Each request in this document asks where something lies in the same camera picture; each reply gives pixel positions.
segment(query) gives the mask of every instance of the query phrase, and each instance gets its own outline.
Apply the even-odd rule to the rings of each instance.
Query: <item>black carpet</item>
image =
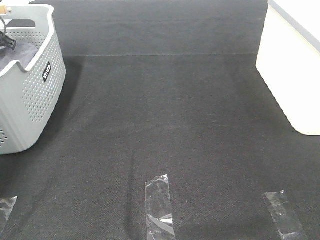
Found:
[[[280,239],[261,195],[281,190],[319,239],[320,138],[255,67],[266,1],[43,3],[67,75],[36,145],[0,157],[3,240],[145,240],[163,174],[177,240]]]

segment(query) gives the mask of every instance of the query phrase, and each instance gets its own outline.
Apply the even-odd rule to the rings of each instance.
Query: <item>black fabric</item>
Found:
[[[309,239],[318,239],[319,137],[293,130],[255,67],[265,1],[52,4],[55,16],[63,16],[55,23],[67,75],[38,142],[0,157],[1,196],[18,196],[2,239],[145,240],[144,184],[162,174],[169,176],[177,240],[280,239],[261,195],[283,189]],[[101,31],[109,15],[103,12],[122,19],[136,5],[135,11],[146,5],[141,18],[162,14],[159,22],[178,10],[203,17],[187,6],[207,9],[207,19],[221,18],[208,33],[198,27],[201,41],[179,33],[196,54],[183,54],[180,39],[168,36],[181,48],[176,54],[151,55],[145,40],[129,55],[123,46],[135,28],[149,33],[148,41],[162,42],[155,53],[169,54],[171,46],[131,21],[114,23],[113,31],[126,37],[102,47],[110,37]],[[240,10],[246,13],[237,17]],[[81,56],[82,28],[73,20],[86,14],[93,19],[84,22],[96,24],[91,56]],[[229,29],[222,18],[232,23]],[[183,24],[187,33],[194,30]],[[127,56],[106,56],[117,47]]]

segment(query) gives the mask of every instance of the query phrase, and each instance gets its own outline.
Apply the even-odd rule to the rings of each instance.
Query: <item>perforated basket wall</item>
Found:
[[[6,17],[22,16],[34,20],[36,27],[8,28],[8,36],[31,43],[39,51],[29,69],[17,62],[0,76],[0,154],[24,151],[38,140],[56,106],[66,75],[52,20],[53,8],[31,4],[12,7],[12,13],[16,15]],[[44,79],[48,64],[51,70]]]

